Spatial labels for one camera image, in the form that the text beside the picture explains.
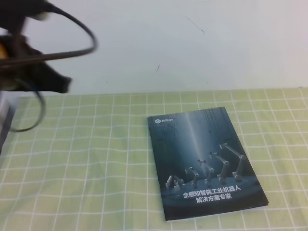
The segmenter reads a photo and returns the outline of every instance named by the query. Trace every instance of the black cable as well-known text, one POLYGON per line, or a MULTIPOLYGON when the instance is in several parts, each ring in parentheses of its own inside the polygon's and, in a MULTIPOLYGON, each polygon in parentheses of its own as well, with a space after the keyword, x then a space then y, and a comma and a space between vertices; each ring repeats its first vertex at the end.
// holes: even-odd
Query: black cable
POLYGON ((30 90, 32 92, 34 92, 38 98, 38 101, 39 101, 39 104, 40 104, 40 114, 39 114, 39 117, 37 119, 37 121, 30 127, 28 128, 23 128, 23 129, 16 129, 16 128, 12 128, 10 127, 9 125, 7 125, 3 118, 1 117, 0 120, 1 120, 1 123, 2 125, 8 129, 9 131, 13 131, 13 132, 25 132, 25 131, 29 131, 33 128, 35 128, 36 126, 38 126, 42 120, 44 119, 44 116, 46 114, 46 103, 45 103, 45 100, 43 98, 43 96, 41 95, 41 93, 39 91, 36 90, 36 88, 33 86, 33 84, 30 84, 30 83, 27 83, 21 79, 16 79, 16 82, 20 83, 21 85, 23 85, 23 87, 27 90, 30 90))
POLYGON ((30 56, 26 56, 24 58, 4 59, 4 60, 0 60, 0 67, 4 66, 4 65, 14 66, 14 65, 34 64, 34 63, 40 63, 40 62, 44 62, 44 61, 48 61, 48 60, 72 58, 72 57, 77 57, 77 56, 89 54, 97 48, 98 43, 97 43, 97 40, 95 38, 95 35, 81 21, 79 21, 78 19, 76 19, 72 15, 68 14, 67 12, 61 10, 60 8, 54 6, 50 3, 46 3, 46 11, 60 14, 64 17, 70 19, 71 21, 76 23, 78 26, 80 26, 92 38, 92 46, 90 48, 86 48, 86 49, 78 50, 78 51, 68 51, 68 52, 52 53, 52 54, 30 55, 30 56))

